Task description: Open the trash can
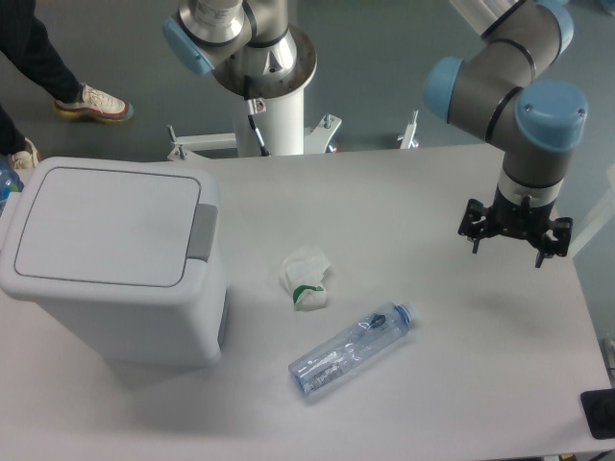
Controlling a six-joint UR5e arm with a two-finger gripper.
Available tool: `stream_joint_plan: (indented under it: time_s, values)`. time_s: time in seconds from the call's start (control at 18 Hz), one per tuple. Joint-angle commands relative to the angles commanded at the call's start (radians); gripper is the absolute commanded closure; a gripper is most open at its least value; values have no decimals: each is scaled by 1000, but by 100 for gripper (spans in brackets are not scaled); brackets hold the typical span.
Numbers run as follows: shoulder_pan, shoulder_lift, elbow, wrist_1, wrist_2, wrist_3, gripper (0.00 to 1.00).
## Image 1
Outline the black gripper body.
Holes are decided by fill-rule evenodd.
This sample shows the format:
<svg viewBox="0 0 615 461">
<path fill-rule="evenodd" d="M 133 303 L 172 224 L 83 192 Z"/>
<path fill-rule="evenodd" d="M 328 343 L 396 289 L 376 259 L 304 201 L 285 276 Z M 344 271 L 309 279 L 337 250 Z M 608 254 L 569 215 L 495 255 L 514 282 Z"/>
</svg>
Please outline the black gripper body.
<svg viewBox="0 0 615 461">
<path fill-rule="evenodd" d="M 531 206 L 525 197 L 520 205 L 510 202 L 499 188 L 486 217 L 485 235 L 490 238 L 503 235 L 510 238 L 540 241 L 550 229 L 554 202 L 544 206 Z"/>
</svg>

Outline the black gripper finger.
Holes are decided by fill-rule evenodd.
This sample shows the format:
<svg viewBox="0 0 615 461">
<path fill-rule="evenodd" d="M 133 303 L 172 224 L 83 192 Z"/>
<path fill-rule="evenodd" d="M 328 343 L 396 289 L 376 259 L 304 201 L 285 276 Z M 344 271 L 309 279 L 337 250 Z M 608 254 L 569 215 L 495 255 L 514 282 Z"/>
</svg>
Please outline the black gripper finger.
<svg viewBox="0 0 615 461">
<path fill-rule="evenodd" d="M 491 208 L 476 199 L 470 199 L 465 208 L 457 233 L 472 243 L 472 253 L 479 251 L 480 242 L 491 237 Z"/>
<path fill-rule="evenodd" d="M 535 268 L 541 268 L 545 259 L 568 254 L 574 220 L 571 217 L 549 219 L 545 231 L 540 235 L 535 259 Z"/>
</svg>

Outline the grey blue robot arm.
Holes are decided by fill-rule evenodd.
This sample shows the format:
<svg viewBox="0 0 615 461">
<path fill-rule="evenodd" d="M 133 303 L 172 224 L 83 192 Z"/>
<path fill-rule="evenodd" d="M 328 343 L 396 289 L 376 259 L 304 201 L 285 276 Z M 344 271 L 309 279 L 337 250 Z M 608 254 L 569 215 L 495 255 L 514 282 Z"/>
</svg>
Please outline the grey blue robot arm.
<svg viewBox="0 0 615 461">
<path fill-rule="evenodd" d="M 588 108 L 577 86 L 542 73 L 570 44 L 572 18 L 556 1 L 458 1 L 455 9 L 485 46 L 469 61 L 439 61 L 424 105 L 504 154 L 492 205 L 470 200 L 458 231 L 474 244 L 503 235 L 529 242 L 539 259 L 564 256 L 573 221 L 552 210 Z M 185 67 L 232 94 L 241 156 L 327 149 L 304 125 L 316 52 L 284 1 L 183 1 L 163 34 Z"/>
</svg>

